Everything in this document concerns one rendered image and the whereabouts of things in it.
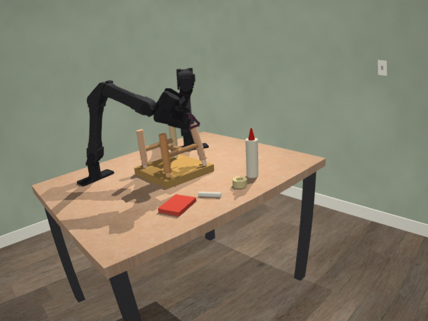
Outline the red flat block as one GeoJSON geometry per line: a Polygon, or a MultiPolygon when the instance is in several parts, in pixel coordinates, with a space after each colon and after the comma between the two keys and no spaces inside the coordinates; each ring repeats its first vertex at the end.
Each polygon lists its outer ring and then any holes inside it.
{"type": "Polygon", "coordinates": [[[196,197],[174,195],[158,208],[158,212],[180,217],[196,201],[196,197]]]}

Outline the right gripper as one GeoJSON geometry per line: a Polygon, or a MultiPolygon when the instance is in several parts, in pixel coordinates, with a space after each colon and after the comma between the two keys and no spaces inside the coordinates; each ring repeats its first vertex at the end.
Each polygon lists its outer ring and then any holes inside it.
{"type": "Polygon", "coordinates": [[[170,124],[169,126],[172,126],[175,128],[182,128],[182,129],[184,128],[185,130],[191,130],[195,127],[198,127],[200,125],[200,122],[193,116],[193,114],[187,114],[187,113],[183,114],[182,120],[175,119],[173,118],[173,113],[171,112],[171,119],[167,124],[170,124]],[[194,120],[197,124],[191,126],[192,120],[194,120]]]}

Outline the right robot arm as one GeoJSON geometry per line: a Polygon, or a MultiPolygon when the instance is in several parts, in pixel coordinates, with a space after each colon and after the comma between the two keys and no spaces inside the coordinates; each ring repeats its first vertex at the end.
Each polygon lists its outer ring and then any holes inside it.
{"type": "Polygon", "coordinates": [[[141,115],[147,115],[148,117],[154,115],[154,121],[163,124],[169,123],[171,112],[173,113],[173,118],[183,119],[184,112],[175,110],[175,108],[178,108],[186,100],[182,94],[165,91],[161,94],[158,102],[155,102],[146,96],[134,94],[116,86],[112,80],[99,83],[87,97],[90,113],[90,131],[86,165],[88,166],[89,175],[77,181],[77,184],[83,187],[114,174],[114,171],[109,169],[100,171],[99,163],[99,160],[104,156],[102,115],[108,98],[131,107],[141,115]]]}

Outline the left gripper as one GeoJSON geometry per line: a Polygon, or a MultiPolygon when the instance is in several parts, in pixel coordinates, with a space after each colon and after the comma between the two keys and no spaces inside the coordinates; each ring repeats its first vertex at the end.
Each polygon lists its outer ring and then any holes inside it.
{"type": "Polygon", "coordinates": [[[188,101],[189,101],[189,99],[187,98],[187,101],[185,102],[185,105],[184,106],[180,105],[180,107],[179,108],[175,108],[175,110],[180,110],[182,112],[186,112],[186,113],[188,112],[189,113],[190,110],[188,108],[185,108],[188,101]]]}

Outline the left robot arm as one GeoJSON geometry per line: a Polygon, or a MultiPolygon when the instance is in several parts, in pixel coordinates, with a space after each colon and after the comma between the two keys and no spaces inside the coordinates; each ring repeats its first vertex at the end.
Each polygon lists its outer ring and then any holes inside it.
{"type": "MultiPolygon", "coordinates": [[[[185,97],[185,99],[186,99],[181,104],[182,106],[185,105],[185,102],[187,101],[187,98],[189,99],[189,101],[187,102],[187,105],[185,107],[185,108],[188,108],[190,110],[189,113],[187,112],[188,114],[192,114],[191,113],[191,94],[192,94],[192,91],[193,91],[194,82],[195,82],[195,74],[193,74],[193,68],[187,68],[187,69],[184,69],[184,70],[177,69],[177,84],[178,84],[177,85],[177,89],[179,90],[179,88],[180,88],[180,92],[179,93],[183,94],[184,97],[185,97]],[[192,71],[192,72],[186,72],[186,71],[192,71]],[[192,76],[193,76],[193,79],[192,79],[192,76]]],[[[178,93],[178,92],[174,91],[171,88],[165,88],[164,92],[165,91],[172,92],[172,93],[178,93]]],[[[190,144],[194,144],[193,137],[192,137],[192,134],[191,134],[190,130],[181,129],[181,136],[183,136],[184,145],[180,146],[180,147],[183,148],[185,146],[189,146],[190,144]]],[[[203,148],[209,148],[209,145],[207,143],[202,143],[202,144],[203,144],[203,148]]]]}

